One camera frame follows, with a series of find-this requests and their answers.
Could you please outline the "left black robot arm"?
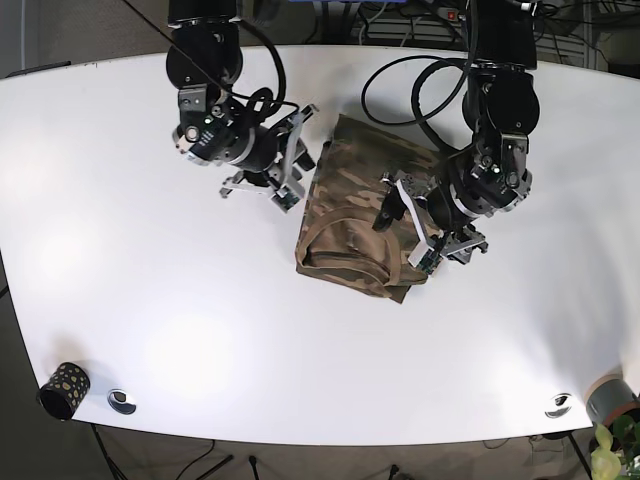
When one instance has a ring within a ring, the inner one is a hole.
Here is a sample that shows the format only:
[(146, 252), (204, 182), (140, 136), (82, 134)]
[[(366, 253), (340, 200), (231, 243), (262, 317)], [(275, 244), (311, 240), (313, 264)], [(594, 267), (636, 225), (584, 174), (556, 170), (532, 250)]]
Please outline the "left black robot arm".
[[(473, 221), (511, 211), (530, 193), (526, 158), (540, 116), (532, 75), (537, 8), (535, 1), (467, 2), (461, 19), (466, 59), (431, 56), (412, 87), (412, 122), (445, 157), (427, 180), (402, 171), (384, 174), (388, 192), (373, 228), (382, 232), (409, 214), (419, 241), (408, 261), (426, 275), (444, 259), (466, 264), (475, 250), (487, 251), (486, 238)], [(464, 95), (462, 113), (472, 131), (471, 143), (461, 150), (428, 124), (444, 108), (424, 113), (419, 105), (426, 80), (447, 67), (461, 71), (453, 91)]]

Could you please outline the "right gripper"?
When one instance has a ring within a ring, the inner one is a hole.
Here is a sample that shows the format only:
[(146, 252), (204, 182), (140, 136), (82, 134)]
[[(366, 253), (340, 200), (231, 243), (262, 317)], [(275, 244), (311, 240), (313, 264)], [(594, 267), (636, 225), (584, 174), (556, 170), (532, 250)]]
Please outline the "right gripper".
[(301, 133), (304, 123), (317, 112), (309, 104), (270, 128), (261, 127), (248, 155), (229, 162), (238, 171), (223, 181), (220, 196), (226, 199), (234, 191), (256, 193), (265, 195), (284, 213), (291, 210), (305, 196), (303, 173), (316, 167)]

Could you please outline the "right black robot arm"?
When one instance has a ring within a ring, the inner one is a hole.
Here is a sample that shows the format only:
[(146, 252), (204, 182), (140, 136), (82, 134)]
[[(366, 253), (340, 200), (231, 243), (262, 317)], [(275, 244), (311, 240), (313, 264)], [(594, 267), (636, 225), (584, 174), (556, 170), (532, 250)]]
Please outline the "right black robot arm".
[[(179, 110), (173, 141), (196, 165), (236, 168), (224, 180), (221, 197), (233, 191), (262, 194), (287, 212), (304, 198), (302, 175), (316, 165), (301, 132), (317, 109), (293, 104), (290, 114), (272, 126), (265, 124), (287, 104), (284, 64), (273, 43), (240, 18), (241, 9), (239, 1), (170, 2), (166, 72), (177, 90)], [(261, 87), (250, 95), (234, 91), (243, 68), (241, 31), (270, 53), (275, 90)]]

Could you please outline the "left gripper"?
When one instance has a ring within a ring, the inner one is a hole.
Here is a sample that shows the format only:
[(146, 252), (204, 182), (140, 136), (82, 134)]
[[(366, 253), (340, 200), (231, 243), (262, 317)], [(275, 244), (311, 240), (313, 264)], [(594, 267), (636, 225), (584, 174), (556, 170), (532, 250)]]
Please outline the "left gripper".
[(488, 251), (488, 243), (483, 234), (471, 224), (455, 226), (453, 214), (448, 211), (448, 219), (441, 227), (428, 212), (428, 197), (436, 191), (444, 197), (444, 191), (436, 178), (417, 178), (398, 170), (395, 175), (385, 172), (381, 182), (387, 186), (387, 193), (373, 222), (372, 229), (385, 232), (394, 221), (400, 221), (409, 212), (418, 241), (408, 256), (412, 268), (432, 275), (443, 260), (456, 261), (466, 265), (473, 252)]

